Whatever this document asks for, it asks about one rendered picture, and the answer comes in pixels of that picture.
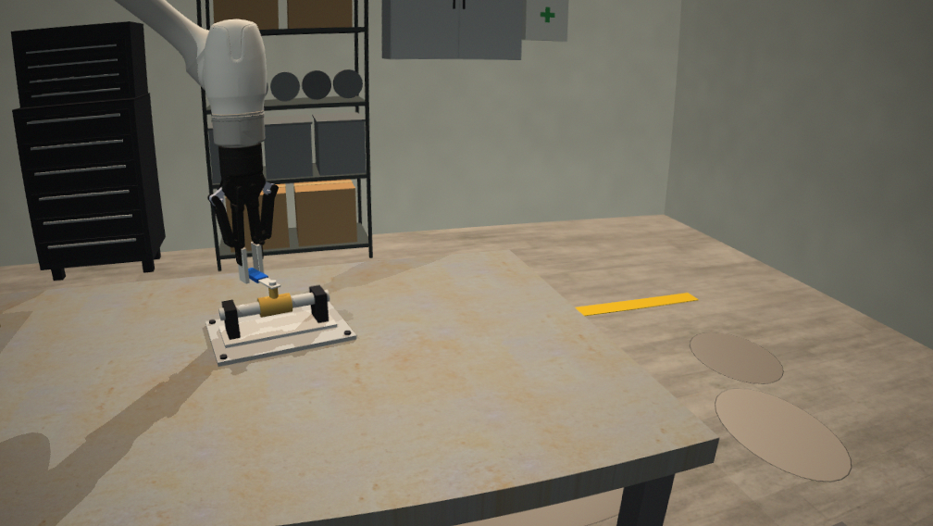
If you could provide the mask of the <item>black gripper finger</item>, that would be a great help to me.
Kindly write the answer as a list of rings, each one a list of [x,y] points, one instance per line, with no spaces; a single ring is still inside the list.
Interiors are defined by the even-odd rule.
[[[250,233],[252,238],[251,247],[254,269],[257,269],[262,273],[264,273],[263,244],[265,243],[266,239],[271,237],[274,201],[278,190],[278,185],[266,182],[263,189],[264,194],[262,200],[261,222],[258,209],[259,201],[257,185],[250,185],[252,204],[245,204],[247,207]]]
[[[242,186],[237,187],[236,194],[237,205],[234,205],[232,202],[230,202],[232,230],[230,227],[226,208],[223,205],[224,193],[222,188],[218,189],[214,194],[210,194],[207,199],[215,209],[224,244],[228,245],[229,247],[235,247],[236,262],[239,268],[240,281],[247,284],[250,283],[250,280],[247,253],[246,248],[244,247],[244,188]]]

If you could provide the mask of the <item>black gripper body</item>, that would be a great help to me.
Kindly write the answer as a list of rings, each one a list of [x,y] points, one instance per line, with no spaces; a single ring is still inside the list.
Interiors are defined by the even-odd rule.
[[[222,188],[224,195],[237,205],[236,189],[242,186],[244,203],[252,204],[250,185],[257,185],[259,197],[266,184],[263,175],[262,143],[234,148],[219,146],[218,153],[221,175],[219,189]]]

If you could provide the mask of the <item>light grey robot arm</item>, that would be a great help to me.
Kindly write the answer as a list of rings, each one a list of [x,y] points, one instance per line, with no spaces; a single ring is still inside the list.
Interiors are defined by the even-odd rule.
[[[265,141],[267,64],[255,23],[228,19],[208,31],[166,0],[115,1],[183,56],[186,72],[207,92],[215,145],[234,148]]]

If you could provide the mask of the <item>ball valve with blue lever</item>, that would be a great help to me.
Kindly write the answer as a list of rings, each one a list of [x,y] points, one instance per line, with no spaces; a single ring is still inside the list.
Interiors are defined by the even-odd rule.
[[[275,280],[271,281],[266,274],[257,269],[250,268],[248,271],[250,280],[268,287],[269,296],[257,298],[257,302],[254,303],[238,306],[235,306],[233,300],[222,301],[222,308],[218,311],[220,320],[224,320],[225,325],[218,327],[225,348],[337,327],[328,311],[328,290],[325,292],[320,285],[316,285],[309,287],[308,294],[279,294],[280,285]],[[241,317],[259,314],[263,318],[289,313],[295,307],[310,305],[311,310],[238,321]]]

